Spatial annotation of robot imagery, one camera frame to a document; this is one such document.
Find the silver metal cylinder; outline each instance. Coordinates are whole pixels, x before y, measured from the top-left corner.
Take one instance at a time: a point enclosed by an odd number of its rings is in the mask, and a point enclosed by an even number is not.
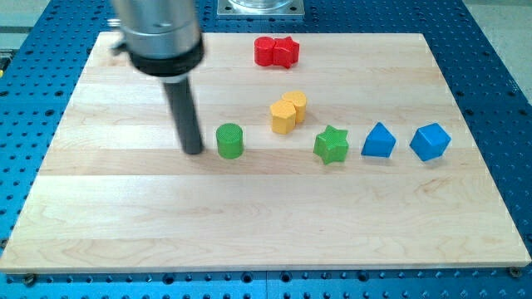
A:
[[[113,0],[127,50],[150,59],[177,57],[200,41],[193,0]]]
[[[238,5],[241,5],[243,7],[256,8],[256,9],[274,9],[274,8],[282,7],[292,2],[292,0],[230,0],[230,1]]]

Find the blue hexagonal block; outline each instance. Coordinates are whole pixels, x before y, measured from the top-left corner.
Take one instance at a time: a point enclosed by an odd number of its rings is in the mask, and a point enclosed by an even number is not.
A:
[[[396,139],[392,133],[381,122],[378,122],[366,138],[362,155],[388,158],[395,144]]]
[[[427,161],[443,155],[451,137],[437,123],[417,129],[410,147],[421,161]]]

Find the blue pegboard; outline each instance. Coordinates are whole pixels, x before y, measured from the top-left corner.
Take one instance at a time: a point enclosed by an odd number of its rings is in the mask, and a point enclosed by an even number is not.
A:
[[[303,21],[217,20],[199,0],[206,32],[422,32],[527,248],[532,248],[532,107],[457,1],[306,0]],[[52,0],[0,79],[0,239],[7,240],[47,146],[106,19],[104,0]],[[31,287],[23,282],[35,282]],[[0,298],[519,298],[532,267],[368,272],[0,274]]]

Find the green star-shaped block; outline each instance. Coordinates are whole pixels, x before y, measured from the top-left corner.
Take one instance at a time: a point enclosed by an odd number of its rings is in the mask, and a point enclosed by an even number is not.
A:
[[[328,125],[325,132],[316,136],[314,154],[322,157],[324,164],[343,162],[349,149],[346,138],[347,130],[338,130]]]

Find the wooden board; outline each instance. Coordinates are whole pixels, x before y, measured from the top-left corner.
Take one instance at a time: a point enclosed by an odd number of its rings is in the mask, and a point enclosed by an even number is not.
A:
[[[102,33],[0,260],[4,272],[182,272],[524,266],[530,256],[422,35],[294,34],[292,69],[253,64],[255,34],[205,34],[191,75],[208,147],[176,142],[159,82]],[[269,128],[285,91],[308,95],[289,135]],[[244,128],[221,159],[214,132]],[[391,159],[360,151],[377,121]],[[442,159],[408,147],[419,126],[452,136]],[[315,135],[348,129],[345,163]]]

